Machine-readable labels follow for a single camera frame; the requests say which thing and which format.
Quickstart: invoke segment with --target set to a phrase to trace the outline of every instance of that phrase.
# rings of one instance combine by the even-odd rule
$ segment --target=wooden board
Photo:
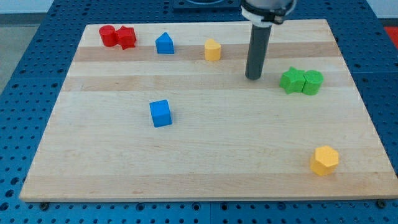
[[[245,79],[249,22],[131,24],[135,49],[87,26],[26,178],[27,202],[396,198],[398,180],[324,20],[274,26],[262,78]],[[175,55],[157,55],[164,31]],[[204,60],[207,38],[222,59]],[[286,95],[282,72],[319,70],[315,96]],[[152,101],[173,125],[154,128]],[[313,150],[340,153],[332,175]]]

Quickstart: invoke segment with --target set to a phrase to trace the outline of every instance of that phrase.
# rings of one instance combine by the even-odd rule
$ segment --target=plastic block
[[[315,95],[319,92],[323,83],[322,73],[314,70],[309,70],[304,73],[305,84],[303,93],[306,95]]]
[[[311,159],[311,170],[320,175],[331,174],[338,165],[338,151],[330,146],[322,146],[315,149]]]
[[[113,26],[106,25],[99,28],[99,34],[105,46],[113,47],[118,44],[118,35]]]
[[[122,46],[123,50],[130,47],[136,47],[137,38],[133,27],[122,26],[116,31],[116,33],[118,34],[119,45]]]
[[[149,103],[150,114],[155,128],[172,124],[172,117],[167,100]]]
[[[221,44],[214,39],[208,39],[205,42],[205,59],[207,61],[216,61],[221,58]]]
[[[155,41],[156,51],[158,54],[174,54],[173,40],[170,38],[169,34],[164,32]]]
[[[290,67],[289,71],[282,74],[279,86],[284,88],[287,94],[301,93],[305,84],[304,70]]]

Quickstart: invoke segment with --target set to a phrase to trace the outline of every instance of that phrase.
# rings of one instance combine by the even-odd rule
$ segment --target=blue block
[[[167,100],[149,103],[150,115],[155,128],[172,124],[172,117]]]
[[[156,51],[158,54],[174,54],[173,40],[170,38],[169,34],[164,32],[155,41]]]

